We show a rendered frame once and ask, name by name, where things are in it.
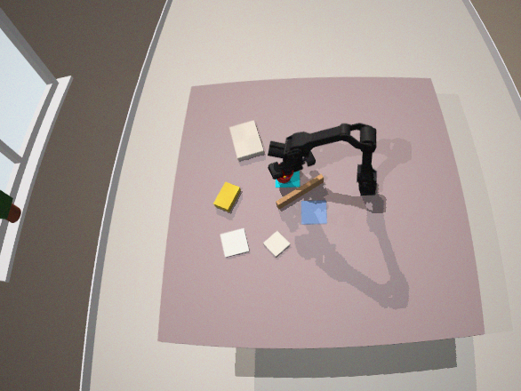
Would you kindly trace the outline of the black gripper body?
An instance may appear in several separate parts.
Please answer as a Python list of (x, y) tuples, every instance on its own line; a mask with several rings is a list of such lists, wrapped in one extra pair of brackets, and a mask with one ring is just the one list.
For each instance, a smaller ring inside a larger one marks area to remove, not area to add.
[(301, 159), (301, 161), (299, 163), (296, 163), (296, 164), (292, 163), (288, 159), (288, 156), (287, 156), (285, 163), (279, 164), (278, 162), (274, 162), (272, 164), (269, 164), (268, 168), (269, 168), (269, 171), (270, 171), (270, 174), (271, 174), (272, 178), (274, 180), (276, 180), (276, 179), (279, 179), (279, 178), (283, 177), (284, 174), (283, 174), (282, 170), (284, 170), (285, 173), (287, 173), (287, 172), (296, 170), (298, 168), (301, 168), (301, 166), (303, 164), (305, 164), (305, 162), (303, 162), (303, 161), (306, 161), (307, 166), (310, 166), (310, 165), (313, 165), (313, 164), (316, 163), (315, 157), (313, 156), (311, 151), (309, 151), (309, 158), (302, 157), (302, 159)]

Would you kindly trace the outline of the white flat rectangular block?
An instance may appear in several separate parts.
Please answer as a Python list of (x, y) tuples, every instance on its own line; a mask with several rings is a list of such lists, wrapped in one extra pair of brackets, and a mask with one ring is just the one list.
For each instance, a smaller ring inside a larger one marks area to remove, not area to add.
[(254, 121), (230, 127), (238, 161), (264, 154)]

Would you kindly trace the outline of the cream flat square tile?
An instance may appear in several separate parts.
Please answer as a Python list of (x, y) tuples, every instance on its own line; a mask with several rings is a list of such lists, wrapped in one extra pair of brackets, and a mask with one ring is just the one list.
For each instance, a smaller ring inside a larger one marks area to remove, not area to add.
[(284, 251), (290, 243), (278, 232), (272, 235), (264, 245), (277, 257), (282, 251)]

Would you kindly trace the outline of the yellow rectangular block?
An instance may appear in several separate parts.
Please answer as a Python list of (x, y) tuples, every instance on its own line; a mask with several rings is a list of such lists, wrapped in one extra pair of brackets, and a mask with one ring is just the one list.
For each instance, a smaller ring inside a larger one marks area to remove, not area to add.
[(238, 186), (225, 182), (217, 195), (213, 205), (224, 211), (230, 212), (234, 202), (236, 201), (241, 189)]

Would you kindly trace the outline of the white flat square pad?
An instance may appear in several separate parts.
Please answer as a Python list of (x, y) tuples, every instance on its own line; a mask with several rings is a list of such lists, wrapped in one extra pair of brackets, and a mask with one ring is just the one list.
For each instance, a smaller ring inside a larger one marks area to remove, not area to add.
[(249, 251), (244, 229), (221, 235), (225, 258)]

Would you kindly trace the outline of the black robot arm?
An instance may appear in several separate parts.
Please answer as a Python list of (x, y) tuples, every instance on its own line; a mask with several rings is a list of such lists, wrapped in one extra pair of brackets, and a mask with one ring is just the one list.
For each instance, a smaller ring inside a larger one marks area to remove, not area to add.
[[(360, 131), (360, 142), (351, 136), (351, 131)], [(268, 156), (286, 158), (292, 163), (299, 163), (302, 157), (309, 158), (309, 151), (315, 147), (337, 141), (347, 141), (363, 152), (362, 163), (357, 165), (357, 183), (361, 196), (374, 196), (377, 189), (376, 170), (372, 167), (372, 158), (376, 145), (376, 129), (366, 124), (340, 124), (319, 132), (296, 132), (286, 138), (286, 142), (270, 141)]]

